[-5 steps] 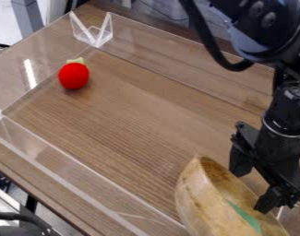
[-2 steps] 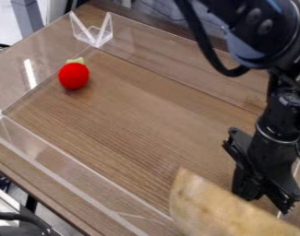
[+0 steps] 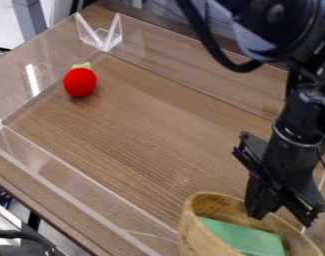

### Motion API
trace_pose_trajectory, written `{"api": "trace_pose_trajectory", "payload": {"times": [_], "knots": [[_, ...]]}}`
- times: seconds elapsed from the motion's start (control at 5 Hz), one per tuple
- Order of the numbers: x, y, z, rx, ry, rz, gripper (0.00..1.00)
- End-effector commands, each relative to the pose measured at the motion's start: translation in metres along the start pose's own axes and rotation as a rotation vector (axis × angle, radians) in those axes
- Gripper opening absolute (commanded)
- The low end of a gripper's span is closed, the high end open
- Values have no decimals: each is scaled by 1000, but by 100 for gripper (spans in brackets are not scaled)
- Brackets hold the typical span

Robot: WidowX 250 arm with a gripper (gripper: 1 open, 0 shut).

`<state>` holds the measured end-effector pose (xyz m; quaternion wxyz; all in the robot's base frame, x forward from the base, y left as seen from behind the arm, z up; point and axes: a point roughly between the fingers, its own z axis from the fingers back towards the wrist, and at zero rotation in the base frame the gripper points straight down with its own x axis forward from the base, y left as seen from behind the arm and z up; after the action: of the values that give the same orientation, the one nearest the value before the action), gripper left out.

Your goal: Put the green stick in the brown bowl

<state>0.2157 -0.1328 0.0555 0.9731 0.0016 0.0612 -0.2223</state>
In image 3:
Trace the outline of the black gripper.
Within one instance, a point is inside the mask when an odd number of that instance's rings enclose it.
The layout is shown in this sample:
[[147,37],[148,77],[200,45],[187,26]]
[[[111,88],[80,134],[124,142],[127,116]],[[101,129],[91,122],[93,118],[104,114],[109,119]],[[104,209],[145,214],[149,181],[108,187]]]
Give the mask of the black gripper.
[[268,141],[246,131],[239,134],[232,155],[248,171],[244,207],[247,216],[256,220],[284,207],[308,228],[325,212],[325,198],[312,178],[325,152],[325,136],[286,132],[272,125]]

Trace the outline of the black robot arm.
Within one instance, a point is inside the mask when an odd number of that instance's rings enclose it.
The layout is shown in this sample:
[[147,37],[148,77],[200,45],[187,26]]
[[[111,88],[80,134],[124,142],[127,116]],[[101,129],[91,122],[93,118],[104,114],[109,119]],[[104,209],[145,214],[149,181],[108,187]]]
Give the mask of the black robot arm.
[[238,45],[288,67],[284,105],[267,140],[239,135],[232,154],[248,170],[244,207],[258,220],[284,207],[303,226],[325,212],[312,171],[325,153],[325,0],[216,0]]

